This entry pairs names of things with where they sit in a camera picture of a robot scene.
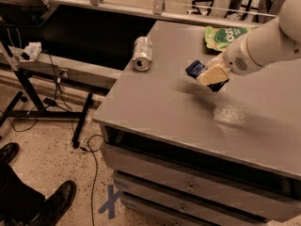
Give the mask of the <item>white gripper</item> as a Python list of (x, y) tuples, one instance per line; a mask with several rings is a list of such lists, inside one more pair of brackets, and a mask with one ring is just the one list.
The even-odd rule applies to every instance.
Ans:
[(245, 76), (258, 72), (262, 66), (254, 61), (247, 48), (248, 33), (235, 39), (227, 49), (211, 59), (197, 80), (203, 86), (224, 82), (230, 72)]

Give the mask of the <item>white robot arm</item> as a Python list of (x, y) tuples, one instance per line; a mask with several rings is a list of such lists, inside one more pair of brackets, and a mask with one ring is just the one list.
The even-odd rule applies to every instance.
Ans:
[(248, 75), (301, 57), (301, 0), (285, 0), (278, 16), (235, 39), (211, 59), (197, 80), (203, 86), (227, 81), (230, 73)]

